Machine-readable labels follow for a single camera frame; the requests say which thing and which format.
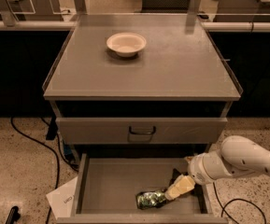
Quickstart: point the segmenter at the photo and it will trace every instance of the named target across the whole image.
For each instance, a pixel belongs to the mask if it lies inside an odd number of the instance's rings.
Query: white paper
[[[78,177],[47,194],[51,210],[56,217],[70,217]]]

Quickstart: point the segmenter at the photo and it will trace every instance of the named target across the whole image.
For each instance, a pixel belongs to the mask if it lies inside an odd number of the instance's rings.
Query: black cabinet panel
[[[270,117],[270,33],[210,33],[244,92],[228,115]]]
[[[68,32],[0,32],[0,117],[51,115],[43,82]]]

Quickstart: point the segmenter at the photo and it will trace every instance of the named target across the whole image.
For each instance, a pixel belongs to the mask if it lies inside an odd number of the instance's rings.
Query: black cable
[[[42,120],[45,124],[47,124],[48,126],[50,126],[50,124],[49,124],[47,121],[45,121],[42,117],[41,117],[41,120]],[[78,172],[78,168],[77,168],[78,166],[77,166],[77,165],[71,164],[71,163],[64,157],[64,155],[63,155],[63,153],[62,153],[62,151],[61,151],[60,136],[59,136],[59,134],[56,134],[56,136],[57,136],[58,149],[59,149],[59,153],[60,153],[61,159],[62,159],[67,165],[69,165],[69,166],[71,167],[71,169],[73,169],[74,171]]]
[[[55,155],[56,161],[57,161],[57,177],[56,177],[55,189],[57,189],[57,188],[58,188],[58,185],[59,185],[59,178],[60,178],[60,162],[59,162],[59,157],[58,157],[57,153],[55,152],[55,150],[53,150],[51,147],[48,147],[48,146],[45,145],[43,142],[40,142],[39,140],[37,140],[37,139],[35,139],[35,138],[33,138],[33,137],[31,137],[31,136],[29,136],[29,135],[27,135],[27,134],[21,132],[21,131],[15,126],[15,124],[14,124],[14,118],[13,118],[13,117],[11,117],[11,120],[10,120],[10,121],[11,121],[11,125],[12,125],[13,129],[14,129],[16,132],[18,132],[18,133],[21,134],[22,136],[24,136],[24,137],[26,137],[26,138],[28,138],[28,139],[30,139],[30,140],[32,140],[32,141],[38,143],[39,145],[41,145],[41,146],[43,146],[43,147],[49,149],[49,150]],[[49,212],[48,212],[48,215],[47,215],[47,219],[46,219],[46,222],[45,222],[46,224],[49,223],[49,220],[50,220],[50,213],[51,213],[51,207],[50,207]]]
[[[223,214],[225,213],[232,221],[234,221],[235,223],[239,224],[231,215],[229,215],[229,213],[227,213],[226,211],[226,207],[230,204],[230,203],[233,203],[233,202],[236,202],[236,201],[242,201],[242,202],[246,202],[246,203],[250,203],[252,204],[253,206],[255,206],[262,214],[263,216],[263,219],[264,219],[264,224],[266,224],[266,217],[265,217],[265,214],[263,212],[263,210],[257,206],[255,203],[251,202],[251,201],[248,201],[248,200],[245,200],[245,199],[241,199],[241,198],[235,198],[235,199],[232,199],[231,201],[229,201],[227,204],[225,204],[224,206],[222,206],[221,202],[220,202],[220,199],[219,199],[219,196],[218,196],[218,193],[217,193],[217,188],[216,188],[216,184],[213,183],[213,189],[215,191],[215,194],[216,194],[216,197],[217,197],[217,200],[218,200],[218,203],[220,204],[220,207],[221,207],[221,214],[220,216],[222,217]]]

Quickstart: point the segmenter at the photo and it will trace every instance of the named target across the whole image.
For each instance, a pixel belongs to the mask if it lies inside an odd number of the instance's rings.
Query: drawer
[[[228,223],[212,216],[201,186],[201,192],[186,193],[162,208],[137,209],[136,194],[167,188],[174,169],[185,173],[187,164],[178,158],[91,158],[83,153],[71,217],[57,223]]]
[[[209,144],[227,118],[57,118],[64,141],[84,144]]]

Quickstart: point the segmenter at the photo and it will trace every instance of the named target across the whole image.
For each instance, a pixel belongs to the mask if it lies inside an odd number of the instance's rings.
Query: black handle
[[[134,135],[152,135],[152,134],[156,133],[156,127],[153,126],[152,131],[139,131],[139,132],[137,132],[137,131],[133,131],[132,127],[129,126],[128,131],[129,131],[129,133],[134,134]]]
[[[21,215],[19,214],[18,206],[13,206],[10,210],[9,216],[7,217],[6,224],[13,224],[14,221],[17,221]]]

